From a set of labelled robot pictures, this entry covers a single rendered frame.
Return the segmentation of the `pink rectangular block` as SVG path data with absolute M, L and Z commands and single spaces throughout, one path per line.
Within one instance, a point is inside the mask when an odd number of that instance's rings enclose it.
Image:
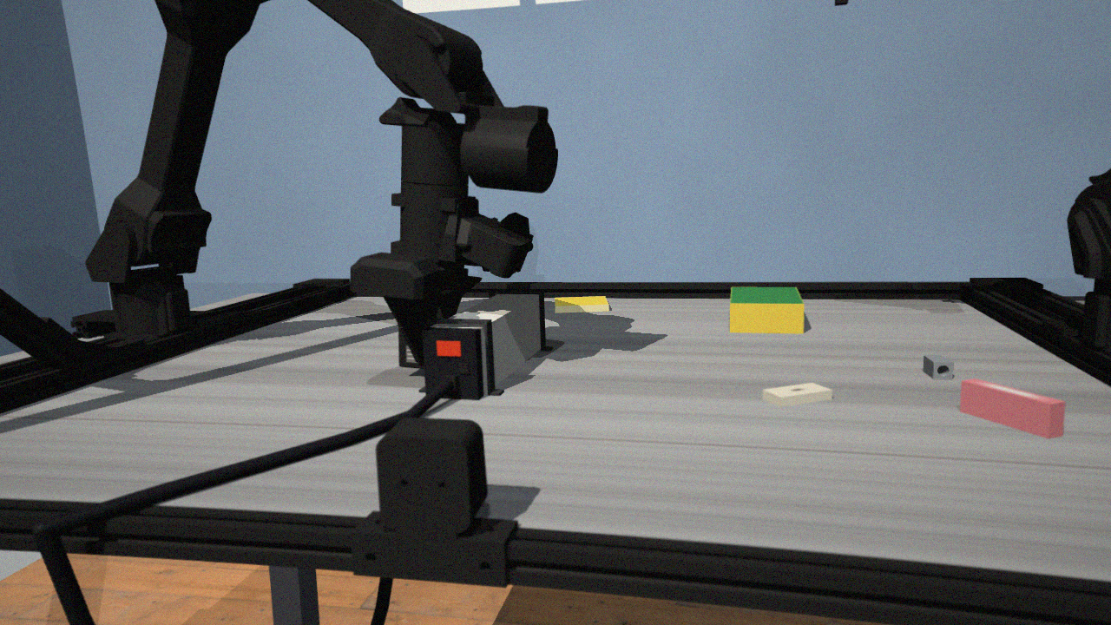
M 1040 437 L 1063 436 L 1065 401 L 980 379 L 962 380 L 960 412 Z

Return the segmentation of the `black plug charger with gold prongs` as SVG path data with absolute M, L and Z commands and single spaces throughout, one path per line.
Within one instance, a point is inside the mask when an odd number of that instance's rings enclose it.
M 424 369 L 424 364 L 417 363 L 417 361 L 414 361 L 410 347 L 406 344 L 406 339 L 404 335 L 402 335 L 400 327 L 399 327 L 399 365 L 400 367 Z

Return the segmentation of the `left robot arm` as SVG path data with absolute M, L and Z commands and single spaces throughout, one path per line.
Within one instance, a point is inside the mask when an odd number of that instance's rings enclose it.
M 103 337 L 161 339 L 200 327 L 182 274 L 197 272 L 212 220 L 198 201 L 197 177 L 227 52 L 267 1 L 156 0 L 167 40 L 140 173 L 116 196 L 86 259 L 92 281 L 108 282 L 114 308 L 116 332 Z M 558 148 L 549 110 L 504 107 L 476 40 L 392 0 L 308 1 L 362 41 L 401 92 L 434 108 L 400 95 L 378 118 L 402 127 L 401 181 L 469 185 L 470 177 L 479 188 L 550 188 Z M 463 202 L 449 211 L 441 260 L 459 261 L 460 248 L 462 258 L 507 280 L 523 269 L 532 240 L 529 218 L 483 216 L 473 199 L 467 213 Z

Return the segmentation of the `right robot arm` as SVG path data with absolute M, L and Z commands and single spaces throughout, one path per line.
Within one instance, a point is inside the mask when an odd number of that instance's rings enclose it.
M 1094 185 L 1075 198 L 1067 218 L 1075 274 L 1095 280 L 1079 341 L 1111 357 L 1111 168 L 1088 181 Z

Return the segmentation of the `black power cord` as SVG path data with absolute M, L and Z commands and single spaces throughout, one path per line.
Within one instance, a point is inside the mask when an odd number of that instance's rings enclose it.
M 59 534 L 64 533 L 64 531 L 80 530 L 89 525 L 89 523 L 106 521 L 136 508 L 154 505 L 154 503 L 167 501 L 168 498 L 194 493 L 197 490 L 220 485 L 229 482 L 229 480 L 247 477 L 256 474 L 256 472 L 288 465 L 296 462 L 296 460 L 313 457 L 323 454 L 323 452 L 340 450 L 349 446 L 349 444 L 364 442 L 366 438 L 376 437 L 382 434 L 382 432 L 391 431 L 401 419 L 421 417 L 428 409 L 434 406 L 436 402 L 448 394 L 453 386 L 456 386 L 456 383 L 451 379 L 446 379 L 439 386 L 432 389 L 426 397 L 422 397 L 414 406 L 402 412 L 402 414 L 366 424 L 366 426 L 358 427 L 357 430 L 341 432 L 341 434 L 336 436 L 316 440 L 316 442 L 308 444 L 298 444 L 298 446 L 292 448 L 270 452 L 266 456 L 242 460 L 242 462 L 218 470 L 208 470 L 189 477 L 171 480 L 171 482 L 162 485 L 139 490 L 136 493 L 97 503 L 86 508 L 73 510 L 71 513 L 36 523 L 32 530 L 33 538 L 38 543 L 41 557 L 53 582 L 53 587 L 56 587 L 56 593 L 58 593 L 69 625 L 96 625 L 96 623 L 89 613 L 81 587 L 78 584 L 78 579 L 76 579 L 76 573 L 73 573 Z M 386 612 L 388 612 L 391 599 L 392 583 L 393 578 L 380 577 L 378 579 L 378 596 L 371 625 L 386 625 Z

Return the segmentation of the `beige flat block with hole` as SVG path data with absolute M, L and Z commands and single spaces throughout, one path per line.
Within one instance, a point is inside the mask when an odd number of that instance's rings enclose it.
M 823 401 L 832 399 L 832 389 L 818 386 L 808 383 L 795 386 L 783 386 L 778 389 L 763 389 L 763 399 L 775 404 L 775 406 L 795 406 L 812 401 Z

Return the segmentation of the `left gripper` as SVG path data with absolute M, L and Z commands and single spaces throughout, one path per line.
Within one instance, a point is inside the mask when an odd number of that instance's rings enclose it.
M 424 363 L 424 321 L 457 315 L 462 296 L 483 280 L 468 276 L 464 265 L 479 265 L 460 249 L 459 261 L 441 260 L 449 211 L 463 202 L 467 213 L 476 199 L 468 189 L 401 181 L 401 193 L 391 194 L 391 205 L 401 206 L 400 240 L 391 243 L 391 253 L 367 254 L 351 266 L 351 292 L 384 296 L 417 363 Z

